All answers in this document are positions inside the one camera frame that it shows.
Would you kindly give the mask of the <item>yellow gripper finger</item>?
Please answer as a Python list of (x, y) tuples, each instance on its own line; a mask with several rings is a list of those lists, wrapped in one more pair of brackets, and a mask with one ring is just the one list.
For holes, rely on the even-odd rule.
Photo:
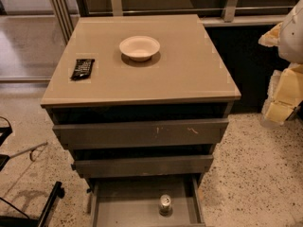
[(266, 120), (283, 124), (294, 111), (288, 105), (266, 100), (263, 105), (263, 116)]
[(275, 25), (258, 39), (258, 43), (267, 47), (278, 46), (280, 28), (281, 23)]

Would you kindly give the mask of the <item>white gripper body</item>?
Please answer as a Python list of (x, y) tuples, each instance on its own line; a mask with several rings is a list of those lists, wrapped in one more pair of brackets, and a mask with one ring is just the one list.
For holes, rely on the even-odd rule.
[(303, 100), (303, 64), (291, 63), (284, 69), (274, 92), (274, 100), (292, 107)]

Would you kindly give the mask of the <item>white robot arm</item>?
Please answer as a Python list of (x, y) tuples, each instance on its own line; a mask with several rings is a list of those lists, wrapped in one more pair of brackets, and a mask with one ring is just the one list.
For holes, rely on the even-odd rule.
[(279, 57), (290, 63), (283, 71), (274, 71), (261, 110), (264, 120), (282, 125), (303, 101), (303, 0), (258, 43), (276, 46)]

